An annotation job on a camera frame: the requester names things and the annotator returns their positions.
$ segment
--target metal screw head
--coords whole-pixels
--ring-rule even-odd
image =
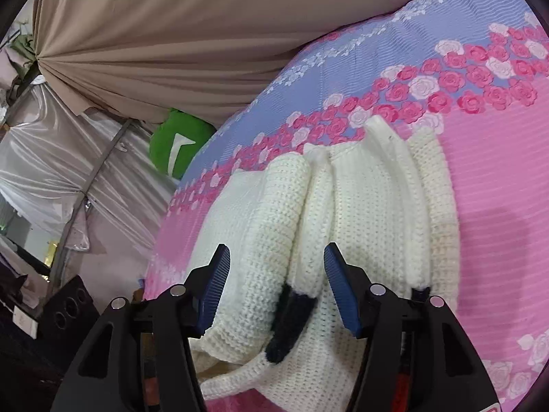
[[[444,307],[444,299],[441,297],[433,296],[430,298],[429,301],[431,302],[431,305],[433,305],[433,307],[437,307],[437,308]]]
[[[383,285],[380,285],[379,283],[374,283],[374,285],[370,287],[370,291],[376,296],[383,296],[383,294],[387,292],[385,287]]]
[[[183,296],[185,294],[186,288],[183,285],[174,285],[170,289],[170,294],[175,297]]]
[[[126,300],[123,297],[117,297],[110,303],[110,305],[114,310],[120,310],[126,305]]]

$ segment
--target green pillow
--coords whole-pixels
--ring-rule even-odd
[[[182,179],[194,155],[215,133],[215,128],[183,111],[170,109],[170,116],[150,139],[149,156],[156,168]]]

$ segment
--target white knit sweater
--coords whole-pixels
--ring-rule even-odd
[[[360,143],[308,146],[236,173],[212,206],[189,267],[207,264],[218,243],[231,250],[213,325],[191,343],[206,399],[256,388],[288,412],[345,410],[364,341],[344,328],[324,273],[331,241],[399,296],[430,286],[455,307],[458,224],[440,144],[429,130],[403,141],[378,116],[366,129]],[[274,363],[265,346],[284,283],[317,303]],[[209,378],[218,362],[240,366]]]

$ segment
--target beige curtain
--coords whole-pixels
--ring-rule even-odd
[[[40,70],[75,114],[97,106],[216,126],[333,29],[410,0],[35,0]]]

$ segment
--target mattress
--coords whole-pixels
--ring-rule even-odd
[[[511,411],[549,355],[549,38],[524,0],[414,0],[309,44],[190,164],[146,297],[185,280],[206,213],[236,169],[307,143],[359,140],[374,114],[432,127],[460,222],[457,316]],[[210,410],[279,410],[257,392]]]

